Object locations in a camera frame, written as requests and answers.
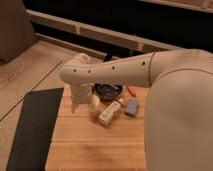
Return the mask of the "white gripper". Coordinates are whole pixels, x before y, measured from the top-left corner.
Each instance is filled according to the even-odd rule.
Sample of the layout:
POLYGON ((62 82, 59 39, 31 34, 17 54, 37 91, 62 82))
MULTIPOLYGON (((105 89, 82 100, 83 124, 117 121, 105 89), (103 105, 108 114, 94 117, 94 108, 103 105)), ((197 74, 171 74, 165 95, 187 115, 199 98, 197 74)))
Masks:
POLYGON ((71 111, 75 112, 79 105, 89 104, 92 99, 92 89, 89 84, 74 84, 70 86, 71 90, 71 111))

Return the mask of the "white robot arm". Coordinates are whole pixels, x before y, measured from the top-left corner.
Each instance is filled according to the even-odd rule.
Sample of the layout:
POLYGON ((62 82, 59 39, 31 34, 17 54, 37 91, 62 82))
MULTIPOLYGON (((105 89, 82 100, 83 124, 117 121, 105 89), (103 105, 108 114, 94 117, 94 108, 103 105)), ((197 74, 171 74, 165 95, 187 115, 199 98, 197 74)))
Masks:
POLYGON ((78 54, 59 70, 75 106, 92 98, 92 83, 146 87, 147 171, 213 171, 213 53, 152 52, 92 64, 78 54))

